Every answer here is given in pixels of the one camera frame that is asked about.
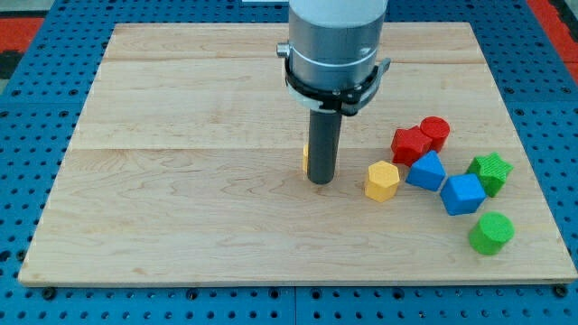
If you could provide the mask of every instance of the colored block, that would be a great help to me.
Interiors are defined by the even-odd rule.
[[[393,198],[399,185],[399,170],[391,163],[376,162],[368,167],[365,176],[365,195],[377,202]]]
[[[466,172],[478,175],[486,194],[493,198],[504,186],[506,178],[513,169],[514,167],[504,162],[498,153],[490,153],[487,156],[475,157]]]
[[[436,191],[442,185],[445,175],[440,157],[432,150],[412,165],[406,183]]]
[[[486,192],[475,174],[450,176],[440,195],[450,216],[474,213],[486,199]]]
[[[303,161],[301,162],[301,169],[307,173],[307,167],[309,166],[309,144],[305,144],[303,147]]]
[[[450,125],[441,117],[429,116],[424,118],[419,128],[424,135],[432,139],[430,150],[439,153],[445,144],[445,139],[450,135]]]
[[[393,163],[403,163],[411,167],[430,150],[431,144],[432,139],[424,135],[419,126],[397,129],[391,143],[391,150],[394,152]]]
[[[512,222],[498,212],[484,213],[471,229],[470,245],[483,255],[495,255],[514,236]]]

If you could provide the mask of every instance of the wooden table surface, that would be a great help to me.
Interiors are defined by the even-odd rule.
[[[393,59],[342,127],[336,179],[301,171],[308,112],[275,45],[286,24],[120,24],[114,30],[20,272],[29,286],[564,283],[577,277],[467,23],[386,23]],[[441,159],[464,173],[497,151],[515,170],[478,213],[401,183],[376,203],[367,167],[398,127],[452,126]],[[402,177],[407,169],[401,168]],[[517,233],[482,256],[484,211]]]

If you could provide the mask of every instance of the blue block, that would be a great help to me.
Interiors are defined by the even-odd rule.
[[[414,162],[407,175],[406,183],[436,191],[442,185],[444,178],[445,169],[440,157],[435,150],[432,150]]]
[[[472,173],[450,176],[440,195],[450,216],[474,213],[486,199],[480,180]]]

